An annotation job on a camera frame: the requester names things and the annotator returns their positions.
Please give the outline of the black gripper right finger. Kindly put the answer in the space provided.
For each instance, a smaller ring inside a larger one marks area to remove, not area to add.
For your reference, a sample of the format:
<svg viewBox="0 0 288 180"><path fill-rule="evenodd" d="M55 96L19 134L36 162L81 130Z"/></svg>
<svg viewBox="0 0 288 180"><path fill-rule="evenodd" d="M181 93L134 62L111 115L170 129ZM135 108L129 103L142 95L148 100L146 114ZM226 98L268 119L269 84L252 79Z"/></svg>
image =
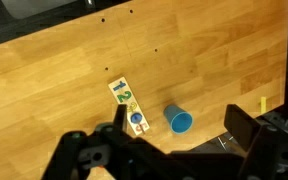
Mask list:
<svg viewBox="0 0 288 180"><path fill-rule="evenodd" d="M247 155L253 154L253 144L260 124L236 104L226 107L224 127L234 137Z"/></svg>

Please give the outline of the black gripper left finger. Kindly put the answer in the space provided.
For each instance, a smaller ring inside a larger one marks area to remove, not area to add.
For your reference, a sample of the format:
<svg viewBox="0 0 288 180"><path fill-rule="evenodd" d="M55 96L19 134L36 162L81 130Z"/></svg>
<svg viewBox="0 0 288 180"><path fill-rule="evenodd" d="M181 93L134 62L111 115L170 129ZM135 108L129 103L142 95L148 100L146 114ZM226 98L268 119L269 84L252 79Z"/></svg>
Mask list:
<svg viewBox="0 0 288 180"><path fill-rule="evenodd" d="M113 124L122 131L127 130L127 106L125 104L117 107Z"/></svg>

